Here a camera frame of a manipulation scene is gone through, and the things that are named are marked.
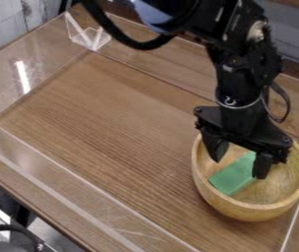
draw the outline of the wooden bowl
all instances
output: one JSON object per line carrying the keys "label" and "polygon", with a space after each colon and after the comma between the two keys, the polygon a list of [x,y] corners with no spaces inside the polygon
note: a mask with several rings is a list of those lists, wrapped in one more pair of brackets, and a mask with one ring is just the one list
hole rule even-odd
{"label": "wooden bowl", "polygon": [[268,221],[282,215],[299,200],[299,145],[294,143],[288,164],[274,165],[266,180],[257,180],[233,197],[220,192],[209,177],[248,152],[232,145],[220,163],[209,156],[201,135],[193,152],[193,178],[208,203],[228,217],[240,221]]}

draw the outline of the green object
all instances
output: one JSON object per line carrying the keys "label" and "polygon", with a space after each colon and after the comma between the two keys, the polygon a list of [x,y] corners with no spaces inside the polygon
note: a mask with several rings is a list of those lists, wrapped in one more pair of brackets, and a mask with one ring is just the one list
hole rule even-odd
{"label": "green object", "polygon": [[209,179],[213,186],[228,196],[233,196],[254,181],[253,168],[257,153],[249,152]]}

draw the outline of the black cable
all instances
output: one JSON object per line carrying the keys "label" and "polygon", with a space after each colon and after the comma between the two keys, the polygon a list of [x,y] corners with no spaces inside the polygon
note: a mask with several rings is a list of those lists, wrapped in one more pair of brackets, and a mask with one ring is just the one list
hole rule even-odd
{"label": "black cable", "polygon": [[0,231],[15,231],[24,234],[34,242],[35,252],[40,252],[44,246],[43,241],[23,227],[12,224],[0,224]]}
{"label": "black cable", "polygon": [[286,120],[286,118],[288,118],[288,116],[290,114],[290,111],[292,111],[292,99],[290,99],[290,96],[286,93],[285,89],[280,86],[280,84],[277,82],[273,82],[272,85],[270,85],[270,87],[282,96],[282,98],[285,100],[285,103],[286,103],[286,112],[285,112],[285,115],[281,118],[277,118],[272,114],[264,97],[262,97],[262,104],[264,104],[266,113],[268,113],[269,117],[272,118],[272,120],[276,121],[277,123],[282,123],[282,122],[285,122],[285,120]]}
{"label": "black cable", "polygon": [[138,50],[154,50],[159,48],[161,46],[163,46],[165,44],[167,44],[175,37],[174,35],[161,34],[155,39],[150,41],[145,41],[145,42],[137,41],[115,25],[115,23],[109,18],[97,0],[82,0],[82,2],[86,9],[91,13],[93,17],[101,24],[101,26],[113,35],[113,38],[118,40],[121,43],[130,46],[131,48],[138,49]]}

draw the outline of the bowl rim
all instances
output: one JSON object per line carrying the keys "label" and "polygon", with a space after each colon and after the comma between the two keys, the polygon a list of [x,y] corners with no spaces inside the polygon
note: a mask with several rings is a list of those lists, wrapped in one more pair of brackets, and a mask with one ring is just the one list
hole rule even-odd
{"label": "bowl rim", "polygon": [[[194,144],[193,144],[193,149],[191,149],[191,166],[193,166],[193,172],[197,173],[198,178],[201,179],[204,185],[208,187],[208,189],[213,192],[213,194],[216,194],[222,200],[225,200],[226,202],[232,203],[233,205],[245,208],[245,209],[250,209],[250,210],[261,210],[261,211],[268,211],[268,210],[274,210],[274,209],[280,209],[293,203],[296,203],[296,201],[299,199],[299,187],[297,188],[296,192],[282,201],[277,202],[277,203],[272,203],[268,205],[262,205],[262,204],[253,204],[253,203],[245,203],[242,201],[236,200],[234,198],[232,198],[230,196],[225,195],[209,182],[208,179],[205,179],[205,176],[201,175],[200,173],[200,168],[198,168],[198,161],[197,161],[197,153],[198,153],[198,148],[200,145],[204,144],[202,141],[202,135],[198,134]],[[296,148],[299,152],[299,145],[297,142],[294,142],[294,146],[293,148]]]}

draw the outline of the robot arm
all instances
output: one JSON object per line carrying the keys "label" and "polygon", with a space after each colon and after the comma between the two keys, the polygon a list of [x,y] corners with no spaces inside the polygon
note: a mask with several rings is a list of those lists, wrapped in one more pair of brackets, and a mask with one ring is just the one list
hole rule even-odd
{"label": "robot arm", "polygon": [[[194,110],[197,129],[216,161],[226,155],[230,142],[257,152],[254,176],[266,178],[272,165],[286,162],[293,140],[270,121],[285,120],[290,98],[274,82],[282,58],[262,7],[254,0],[134,0],[143,23],[161,34],[138,42],[114,25],[95,0],[83,3],[114,38],[137,49],[158,48],[181,32],[201,38],[217,69],[220,106]],[[286,101],[282,119],[269,113],[269,89]]]}

